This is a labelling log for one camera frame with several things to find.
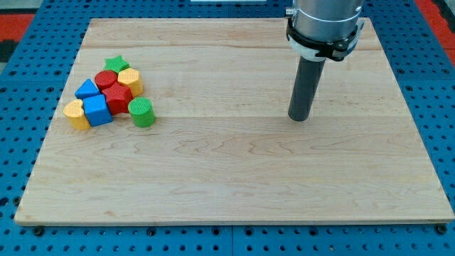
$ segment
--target metal cylinder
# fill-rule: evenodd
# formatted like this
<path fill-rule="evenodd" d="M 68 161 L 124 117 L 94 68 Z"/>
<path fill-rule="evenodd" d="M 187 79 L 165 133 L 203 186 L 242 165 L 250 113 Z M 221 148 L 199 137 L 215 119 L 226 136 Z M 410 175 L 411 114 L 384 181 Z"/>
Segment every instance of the metal cylinder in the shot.
<path fill-rule="evenodd" d="M 363 0 L 294 0 L 293 26 L 315 41 L 334 42 L 355 28 Z"/>
<path fill-rule="evenodd" d="M 308 118 L 324 63 L 325 61 L 314 62 L 300 57 L 288 111 L 289 117 L 294 121 L 301 122 Z"/>

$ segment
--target blue pegboard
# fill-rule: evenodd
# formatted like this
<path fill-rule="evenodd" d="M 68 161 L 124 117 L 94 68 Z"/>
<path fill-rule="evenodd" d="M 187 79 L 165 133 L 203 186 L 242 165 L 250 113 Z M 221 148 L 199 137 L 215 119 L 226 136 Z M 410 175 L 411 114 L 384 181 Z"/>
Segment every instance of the blue pegboard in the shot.
<path fill-rule="evenodd" d="M 45 0 L 0 76 L 0 255 L 455 255 L 455 226 L 23 228 L 13 221 L 91 18 L 282 17 L 291 1 Z M 413 1 L 366 0 L 455 206 L 455 71 Z"/>

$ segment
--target green block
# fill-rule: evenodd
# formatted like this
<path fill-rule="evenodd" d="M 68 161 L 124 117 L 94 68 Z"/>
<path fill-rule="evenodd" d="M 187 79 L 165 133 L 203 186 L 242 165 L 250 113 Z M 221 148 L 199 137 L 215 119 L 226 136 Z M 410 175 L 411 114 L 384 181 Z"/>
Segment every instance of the green block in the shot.
<path fill-rule="evenodd" d="M 117 74 L 129 68 L 129 63 L 126 62 L 121 55 L 118 55 L 115 58 L 107 58 L 105 59 L 106 65 L 105 70 L 112 70 Z"/>
<path fill-rule="evenodd" d="M 128 110 L 137 127 L 149 127 L 155 122 L 154 108 L 149 99 L 137 97 L 128 104 Z"/>

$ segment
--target yellow block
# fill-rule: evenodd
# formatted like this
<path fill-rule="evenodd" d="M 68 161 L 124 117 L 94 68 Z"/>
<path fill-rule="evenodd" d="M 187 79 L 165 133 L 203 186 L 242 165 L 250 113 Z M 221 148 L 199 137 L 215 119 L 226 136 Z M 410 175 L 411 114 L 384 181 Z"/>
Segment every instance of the yellow block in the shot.
<path fill-rule="evenodd" d="M 131 89 L 133 97 L 140 95 L 144 91 L 141 74 L 138 70 L 127 68 L 126 70 L 120 71 L 117 80 L 120 85 L 127 86 Z"/>
<path fill-rule="evenodd" d="M 82 108 L 82 100 L 73 100 L 68 103 L 63 109 L 63 114 L 68 118 L 70 124 L 74 129 L 89 129 L 90 123 L 85 116 L 84 109 Z"/>

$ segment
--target plastic block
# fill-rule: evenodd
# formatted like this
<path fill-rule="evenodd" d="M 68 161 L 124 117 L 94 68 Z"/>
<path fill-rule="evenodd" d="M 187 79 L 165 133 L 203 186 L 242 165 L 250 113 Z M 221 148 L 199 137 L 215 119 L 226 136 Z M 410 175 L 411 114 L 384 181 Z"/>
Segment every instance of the plastic block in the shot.
<path fill-rule="evenodd" d="M 117 74 L 120 71 L 129 68 L 129 63 L 126 62 L 121 55 L 118 55 L 115 58 L 107 58 L 105 62 L 106 62 L 105 70 L 112 70 Z"/>
<path fill-rule="evenodd" d="M 128 87 L 115 82 L 111 87 L 102 91 L 106 96 L 106 103 L 112 115 L 129 113 L 128 104 L 133 100 L 133 94 Z"/>
<path fill-rule="evenodd" d="M 97 86 L 90 80 L 87 79 L 77 91 L 74 93 L 74 96 L 78 99 L 85 99 L 86 97 L 92 97 L 99 95 L 100 91 L 98 90 Z"/>
<path fill-rule="evenodd" d="M 63 109 L 63 114 L 68 118 L 74 129 L 89 129 L 90 123 L 84 114 L 82 100 L 73 100 Z"/>
<path fill-rule="evenodd" d="M 137 127 L 149 127 L 155 122 L 154 108 L 147 98 L 135 98 L 129 103 L 128 110 Z"/>
<path fill-rule="evenodd" d="M 95 76 L 95 84 L 100 91 L 111 87 L 117 81 L 117 74 L 111 70 L 104 70 Z"/>
<path fill-rule="evenodd" d="M 107 108 L 104 95 L 88 97 L 83 99 L 83 102 L 85 115 L 93 127 L 112 122 L 112 116 Z"/>
<path fill-rule="evenodd" d="M 127 68 L 119 73 L 118 81 L 120 85 L 127 86 L 131 89 L 133 97 L 140 95 L 144 91 L 141 74 L 138 70 Z"/>

